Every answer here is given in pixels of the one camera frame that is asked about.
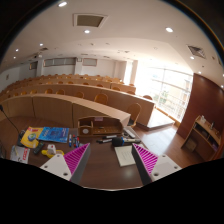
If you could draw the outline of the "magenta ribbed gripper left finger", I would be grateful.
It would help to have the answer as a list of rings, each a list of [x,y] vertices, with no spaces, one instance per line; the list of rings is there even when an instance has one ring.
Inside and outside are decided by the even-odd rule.
[[[91,149],[89,143],[81,145],[65,155],[54,155],[41,166],[41,169],[72,183],[79,184],[89,159],[90,152]]]

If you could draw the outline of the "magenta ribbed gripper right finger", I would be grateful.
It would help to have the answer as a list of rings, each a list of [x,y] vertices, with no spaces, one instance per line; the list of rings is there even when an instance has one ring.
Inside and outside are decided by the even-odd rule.
[[[132,144],[131,153],[143,185],[150,184],[181,170],[181,167],[167,155],[162,154],[158,156],[140,145]]]

